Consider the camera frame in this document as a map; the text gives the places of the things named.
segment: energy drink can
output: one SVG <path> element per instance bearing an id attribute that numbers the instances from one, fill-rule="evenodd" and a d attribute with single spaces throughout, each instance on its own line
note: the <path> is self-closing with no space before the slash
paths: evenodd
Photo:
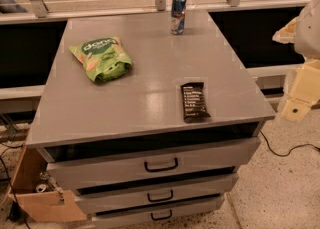
<path id="1" fill-rule="evenodd" d="M 171 33 L 183 34 L 187 0 L 172 0 Z"/>

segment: gray tabletop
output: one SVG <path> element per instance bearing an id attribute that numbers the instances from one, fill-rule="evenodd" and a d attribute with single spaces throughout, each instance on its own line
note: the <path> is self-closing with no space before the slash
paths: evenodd
<path id="1" fill-rule="evenodd" d="M 26 145 L 29 148 L 250 122 L 274 111 L 206 11 L 187 11 L 185 33 L 170 13 L 71 19 Z M 119 36 L 133 61 L 104 84 L 86 76 L 68 47 Z M 211 117 L 185 123 L 180 85 L 202 81 Z"/>

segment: floor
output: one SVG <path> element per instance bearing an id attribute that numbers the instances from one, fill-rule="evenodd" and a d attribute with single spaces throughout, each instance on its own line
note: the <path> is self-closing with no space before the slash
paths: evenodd
<path id="1" fill-rule="evenodd" d="M 28 0 L 17 0 L 31 9 Z M 92 9 L 97 6 L 114 8 L 127 6 L 133 0 L 45 0 L 51 11 Z M 191 0 L 192 3 L 224 2 L 225 0 Z M 153 0 L 136 0 L 134 6 L 149 6 Z M 268 121 L 263 133 L 278 153 L 287 153 L 299 144 L 310 143 L 320 147 L 320 110 L 313 110 L 299 124 L 289 124 L 278 119 Z M 239 181 L 233 190 L 225 194 L 221 209 L 211 213 L 180 217 L 166 222 L 134 225 L 123 229 L 318 229 L 320 228 L 320 153 L 311 148 L 300 148 L 289 157 L 272 154 L 261 138 L 261 145 L 249 164 L 242 166 Z M 4 161 L 9 170 L 15 167 L 19 149 L 5 153 Z M 7 189 L 0 182 L 0 201 Z M 22 229 L 26 226 L 6 220 L 11 207 L 6 200 L 0 207 L 0 228 Z M 36 223 L 28 219 L 32 229 L 90 229 L 88 222 Z"/>

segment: bag of chips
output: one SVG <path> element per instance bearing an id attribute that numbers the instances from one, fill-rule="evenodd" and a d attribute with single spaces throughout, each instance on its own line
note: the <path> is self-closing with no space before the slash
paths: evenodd
<path id="1" fill-rule="evenodd" d="M 93 82 L 116 79 L 131 67 L 131 58 L 124 51 L 119 37 L 96 39 L 69 49 Z"/>

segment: speckled floor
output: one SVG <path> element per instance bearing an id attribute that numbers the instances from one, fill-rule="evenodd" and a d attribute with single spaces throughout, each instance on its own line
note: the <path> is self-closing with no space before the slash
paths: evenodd
<path id="1" fill-rule="evenodd" d="M 320 146 L 320 110 L 313 110 L 303 122 L 286 124 L 268 121 L 263 133 L 272 148 L 286 153 L 298 144 Z M 249 164 L 242 166 L 239 181 L 225 194 L 221 209 L 212 213 L 180 217 L 165 222 L 123 227 L 122 229 L 311 229 L 320 224 L 320 153 L 311 148 L 296 149 L 287 158 L 272 154 L 261 137 L 261 145 Z M 6 153 L 5 161 L 13 162 L 17 153 Z M 6 183 L 0 183 L 1 199 Z M 11 206 L 1 207 L 0 228 L 22 229 L 22 223 L 5 221 Z M 35 223 L 32 229 L 89 229 L 90 222 Z"/>

